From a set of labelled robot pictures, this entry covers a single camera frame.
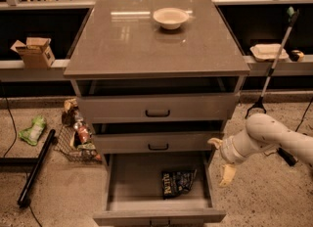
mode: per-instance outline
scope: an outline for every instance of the drawer handle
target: drawer handle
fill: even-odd
[[[170,226],[170,220],[168,220],[167,224],[158,224],[153,225],[153,221],[150,221],[150,227],[169,227]]]
[[[148,144],[148,149],[150,151],[166,151],[168,150],[169,148],[169,145],[166,144],[164,147],[152,147],[150,144]]]
[[[168,117],[170,110],[146,110],[147,117]]]

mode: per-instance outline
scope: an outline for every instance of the white robotic arm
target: white robotic arm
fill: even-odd
[[[294,132],[273,117],[256,113],[246,120],[246,128],[235,136],[220,140],[211,138],[208,144],[214,144],[226,160],[223,180],[220,186],[228,186],[241,164],[255,153],[282,148],[301,161],[313,167],[313,138]]]

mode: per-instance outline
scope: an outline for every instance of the grabber tool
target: grabber tool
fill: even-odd
[[[267,86],[268,86],[268,84],[269,84],[269,82],[271,80],[272,74],[275,71],[276,64],[277,64],[277,62],[278,62],[278,60],[279,60],[279,58],[280,58],[280,56],[282,54],[282,51],[283,51],[283,49],[284,49],[284,47],[286,45],[286,42],[287,42],[287,40],[290,37],[291,30],[292,30],[292,28],[293,28],[293,26],[294,26],[294,24],[295,24],[295,22],[297,20],[297,17],[299,16],[299,11],[297,10],[295,12],[292,6],[290,6],[288,8],[287,13],[290,16],[290,24],[289,24],[289,26],[287,28],[287,31],[286,31],[285,36],[283,38],[282,44],[281,44],[281,46],[280,46],[280,48],[279,48],[279,50],[278,50],[278,52],[276,54],[275,60],[274,60],[274,62],[272,64],[272,66],[269,68],[269,70],[267,72],[267,77],[266,77],[265,84],[264,84],[263,89],[262,89],[262,93],[261,93],[260,97],[258,98],[258,100],[254,103],[254,105],[252,107],[250,107],[249,109],[247,109],[245,118],[248,117],[249,112],[252,109],[262,109],[264,111],[264,113],[266,114],[266,110],[265,110],[265,108],[263,106],[263,98],[264,98]]]

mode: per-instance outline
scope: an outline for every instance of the cardboard box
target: cardboard box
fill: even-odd
[[[49,68],[55,61],[50,38],[27,37],[26,44],[17,40],[11,50],[17,52],[26,68]]]

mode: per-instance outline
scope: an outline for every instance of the concrete floor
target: concrete floor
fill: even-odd
[[[233,117],[227,123],[225,137],[239,132],[245,125],[246,110],[258,94],[244,93]],[[270,94],[264,105],[268,114],[292,130],[300,124],[313,94]],[[17,130],[28,128],[31,119],[42,114],[47,118],[47,129],[33,147],[19,138],[6,158],[37,157],[50,129],[59,136],[61,115],[67,98],[10,99],[10,108]],[[0,155],[11,146],[15,132],[5,99],[0,100]],[[309,108],[298,132],[313,136],[313,105]],[[31,208],[44,227],[97,226],[92,219],[103,210],[106,172],[101,164],[68,161],[52,146],[31,191]],[[220,224],[205,226],[312,226],[313,175],[307,165],[299,161],[288,166],[275,154],[252,156],[243,163],[235,180],[228,188],[219,188],[220,165],[218,154],[210,167],[212,196],[215,208],[227,211]],[[0,226],[39,226],[30,208],[19,208],[17,200],[26,181],[26,173],[0,174]]]

